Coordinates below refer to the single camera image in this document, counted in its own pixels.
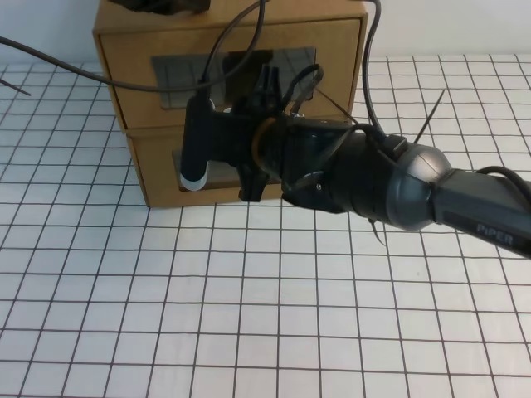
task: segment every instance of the table surface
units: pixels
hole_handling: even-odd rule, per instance
[[[531,56],[371,74],[387,133],[414,138],[446,89],[422,142],[531,180]],[[32,93],[0,87],[0,396],[531,396],[528,260],[281,201],[150,210],[105,87],[0,76]]]

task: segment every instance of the black cable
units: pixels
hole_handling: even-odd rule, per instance
[[[368,62],[371,56],[371,46],[373,45],[374,35],[378,29],[378,24],[380,23],[380,16],[382,15],[382,4],[380,0],[354,0],[357,2],[371,2],[376,6],[376,12],[374,13],[373,24],[368,30],[367,41],[365,42],[365,49],[363,50],[363,60],[362,60],[362,82],[363,82],[363,97],[365,98],[365,105],[367,106],[368,118],[371,123],[378,130],[382,130],[382,125],[378,121],[376,112],[374,111],[373,100],[371,99],[371,91],[368,84]]]
[[[281,107],[280,109],[284,111],[288,104],[291,101],[291,98],[293,97],[293,93],[295,92],[295,87],[308,75],[316,72],[318,69],[320,69],[319,64],[313,64],[310,66],[306,66],[301,72],[297,74],[297,76],[291,81],[290,86],[288,87],[288,90],[285,92],[284,97],[282,97]]]
[[[135,85],[135,84],[126,83],[126,82],[123,82],[123,81],[107,79],[105,77],[96,75],[94,73],[87,72],[86,70],[82,70],[80,68],[76,68],[75,66],[67,64],[64,61],[58,60],[58,59],[54,58],[53,56],[49,56],[49,55],[47,55],[47,54],[45,54],[43,52],[35,50],[34,48],[31,48],[29,46],[25,46],[22,43],[7,39],[6,37],[1,37],[0,36],[0,44],[4,45],[4,46],[15,48],[15,49],[17,49],[19,51],[26,52],[27,54],[29,54],[31,56],[35,56],[36,58],[39,58],[39,59],[41,59],[41,60],[43,60],[45,62],[53,64],[53,65],[55,65],[57,67],[60,67],[60,68],[62,68],[64,70],[68,70],[69,72],[75,73],[77,75],[86,77],[87,79],[95,80],[95,81],[98,81],[98,82],[103,83],[105,85],[110,85],[112,87],[117,87],[117,88],[120,88],[120,89],[133,90],[133,91],[142,91],[142,92],[146,92],[146,93],[180,93],[180,92],[185,92],[185,91],[203,90],[203,89],[207,89],[209,87],[212,87],[213,85],[218,85],[220,83],[223,83],[226,79],[234,76],[236,73],[238,73],[240,71],[240,69],[248,61],[248,59],[251,56],[252,52],[256,48],[256,44],[258,43],[258,40],[260,38],[261,29],[262,29],[262,27],[264,25],[266,0],[260,0],[259,4],[261,6],[261,14],[259,16],[258,23],[256,24],[255,34],[254,34],[254,36],[253,36],[253,38],[251,40],[251,43],[249,44],[249,46],[247,47],[247,49],[245,51],[245,55],[240,60],[240,62],[238,62],[238,64],[232,70],[230,70],[225,75],[220,76],[218,79],[215,79],[215,80],[210,81],[210,82],[200,83],[198,85],[190,85],[190,86],[186,86],[186,87],[176,87],[176,88],[172,88],[172,89],[160,89],[158,87],[153,87],[153,86],[149,86],[149,85]],[[246,10],[244,10],[243,12],[238,14],[238,16],[236,16],[235,20],[238,20],[238,18],[239,18],[239,21],[240,21],[244,16],[246,16],[251,11],[252,10],[249,11],[249,8],[247,8]]]
[[[477,171],[479,174],[501,174],[506,177],[519,190],[528,204],[531,206],[531,187],[516,172],[501,166],[485,167]]]
[[[312,80],[304,87],[300,94],[297,96],[295,102],[293,103],[293,106],[291,107],[290,114],[298,114],[300,111],[300,107],[302,104],[308,99],[308,97],[312,94],[314,89],[319,85],[321,80],[324,77],[324,71],[323,68],[321,68],[319,65],[317,65],[317,71],[314,73],[314,77]]]
[[[249,46],[256,47],[256,43],[258,42],[258,39],[260,38],[260,34],[262,31],[262,27],[264,26],[264,20],[265,20],[265,12],[266,12],[266,3],[270,0],[259,0],[258,2],[255,2],[251,4],[248,8],[240,12],[236,18],[234,18],[231,23],[229,23],[225,29],[223,29],[223,32],[221,35],[219,35],[216,39],[216,42],[214,43],[214,46],[212,47],[210,54],[207,59],[207,64],[205,65],[205,69],[202,73],[202,81],[208,81],[208,77],[210,76],[210,70],[212,68],[212,63],[214,61],[214,57],[217,55],[219,50],[222,47],[223,42],[226,40],[226,38],[229,36],[229,34],[232,32],[232,30],[241,22],[243,18],[245,18],[247,15],[249,15],[251,12],[256,10],[258,7],[260,7],[260,11],[258,14],[258,20],[256,22],[256,29],[255,29],[255,35],[252,38],[251,44]],[[247,62],[248,58],[244,58],[240,62]]]

